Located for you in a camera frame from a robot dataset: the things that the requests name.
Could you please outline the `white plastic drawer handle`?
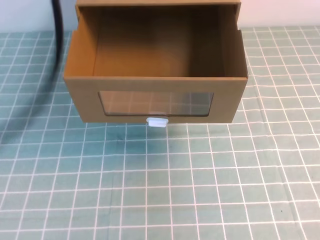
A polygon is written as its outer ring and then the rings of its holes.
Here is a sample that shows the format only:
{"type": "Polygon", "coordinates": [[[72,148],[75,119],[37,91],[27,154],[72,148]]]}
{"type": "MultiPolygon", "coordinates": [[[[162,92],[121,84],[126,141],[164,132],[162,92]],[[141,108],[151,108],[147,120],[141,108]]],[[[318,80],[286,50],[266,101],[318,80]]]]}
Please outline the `white plastic drawer handle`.
{"type": "Polygon", "coordinates": [[[167,118],[148,117],[146,119],[146,122],[149,127],[165,128],[165,127],[167,127],[169,120],[167,118]]]}

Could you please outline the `cardboard drawer with window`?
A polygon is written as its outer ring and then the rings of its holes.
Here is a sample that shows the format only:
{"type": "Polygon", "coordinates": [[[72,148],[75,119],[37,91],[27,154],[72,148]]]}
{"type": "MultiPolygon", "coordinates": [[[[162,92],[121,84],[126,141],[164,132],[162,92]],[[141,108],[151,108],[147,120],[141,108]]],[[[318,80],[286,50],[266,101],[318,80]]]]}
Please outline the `cardboard drawer with window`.
{"type": "Polygon", "coordinates": [[[239,0],[78,0],[64,81],[85,123],[228,124],[248,82],[239,0]]]}

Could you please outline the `cyan checkered tablecloth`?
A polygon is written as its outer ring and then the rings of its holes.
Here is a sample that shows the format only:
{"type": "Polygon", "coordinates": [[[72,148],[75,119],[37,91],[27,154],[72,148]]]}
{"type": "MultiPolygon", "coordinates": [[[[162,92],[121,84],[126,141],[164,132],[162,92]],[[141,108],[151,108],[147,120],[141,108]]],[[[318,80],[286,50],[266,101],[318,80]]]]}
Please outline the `cyan checkered tablecloth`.
{"type": "Polygon", "coordinates": [[[317,240],[320,28],[242,29],[231,124],[83,123],[35,93],[52,32],[0,35],[3,240],[317,240]]]}

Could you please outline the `brown cardboard shoebox cabinet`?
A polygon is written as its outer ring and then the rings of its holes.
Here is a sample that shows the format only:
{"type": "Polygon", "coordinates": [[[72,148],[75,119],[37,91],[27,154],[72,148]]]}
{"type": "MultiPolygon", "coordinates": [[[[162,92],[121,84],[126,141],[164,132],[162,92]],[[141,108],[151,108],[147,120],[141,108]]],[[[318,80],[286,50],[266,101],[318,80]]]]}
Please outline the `brown cardboard shoebox cabinet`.
{"type": "Polygon", "coordinates": [[[112,38],[154,38],[172,33],[189,38],[238,31],[240,0],[78,0],[74,33],[112,38]]]}

